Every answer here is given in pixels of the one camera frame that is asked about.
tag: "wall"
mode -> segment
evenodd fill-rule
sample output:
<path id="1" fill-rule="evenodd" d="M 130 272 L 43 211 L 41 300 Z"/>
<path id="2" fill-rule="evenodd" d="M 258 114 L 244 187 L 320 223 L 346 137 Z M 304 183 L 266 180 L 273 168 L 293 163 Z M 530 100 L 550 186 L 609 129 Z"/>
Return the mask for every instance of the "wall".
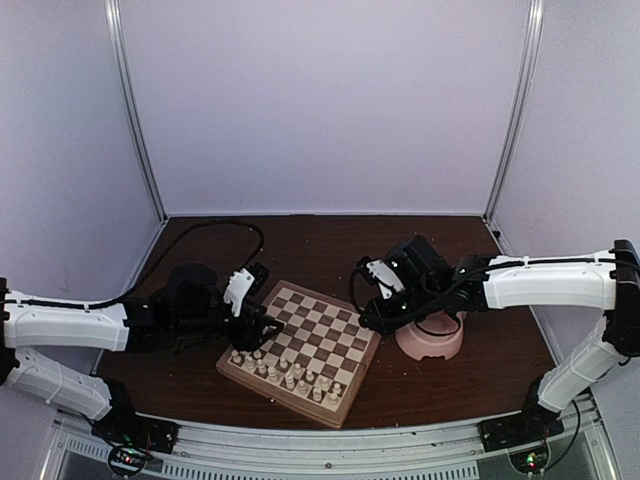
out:
<path id="1" fill-rule="evenodd" d="M 2 2 L 0 275 L 58 298 L 116 295 L 157 222 L 101 0 Z M 57 350 L 87 369 L 92 351 Z M 2 478 L 33 478 L 54 410 L 0 387 Z"/>
<path id="2" fill-rule="evenodd" d="M 588 253 L 628 238 L 640 247 L 640 5 L 548 2 L 533 89 L 497 223 L 517 254 Z M 560 354 L 599 312 L 541 310 Z M 640 471 L 640 369 L 595 388 L 624 478 Z"/>
<path id="3" fill-rule="evenodd" d="M 481 213 L 528 3 L 123 2 L 165 208 Z"/>

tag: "table surface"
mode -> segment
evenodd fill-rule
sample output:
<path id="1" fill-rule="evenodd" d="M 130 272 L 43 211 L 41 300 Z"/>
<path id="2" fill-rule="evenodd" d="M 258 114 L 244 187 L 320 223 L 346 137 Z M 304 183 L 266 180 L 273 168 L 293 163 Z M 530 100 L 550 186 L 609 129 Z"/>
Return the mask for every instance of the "table surface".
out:
<path id="1" fill-rule="evenodd" d="M 150 262 L 182 230 L 203 218 L 172 219 Z M 348 301 L 347 281 L 364 255 L 379 258 L 414 233 L 427 237 L 450 264 L 468 254 L 498 253 L 476 217 L 287 216 L 244 218 L 266 235 L 257 257 L 271 276 L 255 297 L 261 301 L 278 280 Z M 189 262 L 214 268 L 226 278 L 254 248 L 255 237 L 241 227 L 196 230 L 165 258 L 137 294 L 160 288 L 172 267 Z M 364 282 L 361 303 L 375 296 Z M 107 353 L 102 377 L 127 386 L 142 413 L 237 427 L 321 429 L 322 425 L 220 375 L 215 364 L 223 340 L 181 355 Z M 449 361 L 416 362 L 393 336 L 382 340 L 344 429 L 431 424 L 505 413 L 520 408 L 529 383 L 553 366 L 528 308 L 470 314 L 460 353 Z"/>

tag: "chessboard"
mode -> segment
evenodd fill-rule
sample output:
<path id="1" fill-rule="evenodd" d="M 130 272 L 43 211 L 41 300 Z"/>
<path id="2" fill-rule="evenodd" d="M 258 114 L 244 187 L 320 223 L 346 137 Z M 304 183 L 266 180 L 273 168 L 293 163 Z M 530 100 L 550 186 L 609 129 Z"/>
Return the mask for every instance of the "chessboard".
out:
<path id="1" fill-rule="evenodd" d="M 351 305 L 280 281 L 264 301 L 283 331 L 252 354 L 232 347 L 218 371 L 324 425 L 340 428 L 380 344 Z"/>

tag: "chess piece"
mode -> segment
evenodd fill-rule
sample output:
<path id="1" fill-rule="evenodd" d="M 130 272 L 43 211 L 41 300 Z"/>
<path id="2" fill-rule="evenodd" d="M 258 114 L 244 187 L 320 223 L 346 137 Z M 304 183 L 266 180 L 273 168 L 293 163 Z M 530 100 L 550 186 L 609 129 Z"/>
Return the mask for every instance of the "chess piece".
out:
<path id="1" fill-rule="evenodd" d="M 293 372 L 291 370 L 289 370 L 287 373 L 285 373 L 284 381 L 285 381 L 285 383 L 287 385 L 287 390 L 293 390 L 294 387 L 296 386 L 296 382 L 293 379 Z"/>
<path id="2" fill-rule="evenodd" d="M 269 372 L 269 381 L 276 383 L 278 381 L 278 372 L 276 371 L 276 367 L 269 367 L 267 372 Z"/>
<path id="3" fill-rule="evenodd" d="M 304 382 L 304 380 L 300 380 L 298 382 L 298 391 L 301 395 L 306 395 L 309 391 L 309 386 Z"/>
<path id="4" fill-rule="evenodd" d="M 329 390 L 329 387 L 331 386 L 331 380 L 329 380 L 325 376 L 320 377 L 320 386 L 325 390 Z"/>
<path id="5" fill-rule="evenodd" d="M 254 368 L 256 368 L 256 362 L 253 360 L 253 357 L 251 355 L 247 355 L 246 357 L 244 357 L 244 364 L 249 370 L 253 370 Z"/>

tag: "robotic arm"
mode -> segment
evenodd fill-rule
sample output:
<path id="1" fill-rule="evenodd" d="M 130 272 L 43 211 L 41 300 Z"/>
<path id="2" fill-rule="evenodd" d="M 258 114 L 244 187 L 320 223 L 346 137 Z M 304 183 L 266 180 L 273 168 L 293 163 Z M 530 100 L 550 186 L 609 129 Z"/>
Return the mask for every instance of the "robotic arm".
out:
<path id="1" fill-rule="evenodd" d="M 175 439 L 176 426 L 137 416 L 122 383 L 75 372 L 32 347 L 145 353 L 180 351 L 226 336 L 237 350 L 253 351 L 283 328 L 265 307 L 247 300 L 267 277 L 268 270 L 256 263 L 234 273 L 222 294 L 213 270 L 190 264 L 175 268 L 166 286 L 149 298 L 100 304 L 25 295 L 7 290 L 0 278 L 0 384 L 82 414 L 108 441 L 129 438 L 147 446 L 149 436 L 155 450 L 170 451 L 173 442 L 167 438 Z"/>
<path id="2" fill-rule="evenodd" d="M 361 325 L 387 334 L 444 310 L 484 312 L 517 305 L 579 305 L 603 317 L 560 365 L 534 380 L 522 413 L 483 422 L 485 449 L 510 448 L 553 430 L 560 412 L 622 360 L 640 355 L 640 276 L 629 241 L 591 255 L 558 258 L 468 256 L 451 267 L 421 236 L 383 259 L 365 257 L 350 293 Z M 361 309 L 353 280 L 361 274 L 380 295 Z"/>

